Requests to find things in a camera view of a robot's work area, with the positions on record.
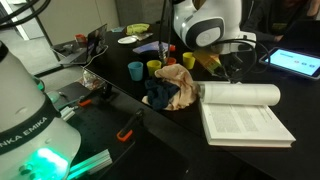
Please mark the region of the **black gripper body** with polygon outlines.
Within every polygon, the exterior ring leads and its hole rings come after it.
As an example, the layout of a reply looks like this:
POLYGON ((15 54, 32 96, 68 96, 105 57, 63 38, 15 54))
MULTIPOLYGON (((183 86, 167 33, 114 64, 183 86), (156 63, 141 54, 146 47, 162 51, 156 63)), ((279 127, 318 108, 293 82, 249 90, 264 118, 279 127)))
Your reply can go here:
POLYGON ((252 58, 247 59, 239 53, 231 53, 219 55, 218 60, 216 75, 230 82, 239 82, 253 70, 253 67, 256 65, 257 56, 253 54, 252 58))

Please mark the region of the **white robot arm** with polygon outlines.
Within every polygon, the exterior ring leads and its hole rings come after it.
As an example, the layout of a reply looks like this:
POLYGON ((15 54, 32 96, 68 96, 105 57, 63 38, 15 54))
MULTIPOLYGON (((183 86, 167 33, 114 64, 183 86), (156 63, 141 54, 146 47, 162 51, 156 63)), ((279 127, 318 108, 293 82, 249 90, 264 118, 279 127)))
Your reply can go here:
POLYGON ((242 31, 242 0, 205 0, 197 9, 193 0, 173 0, 173 28, 181 41, 193 51, 195 59, 211 75, 237 82, 253 68, 245 68, 239 58, 220 59, 241 51, 254 51, 256 35, 242 31))

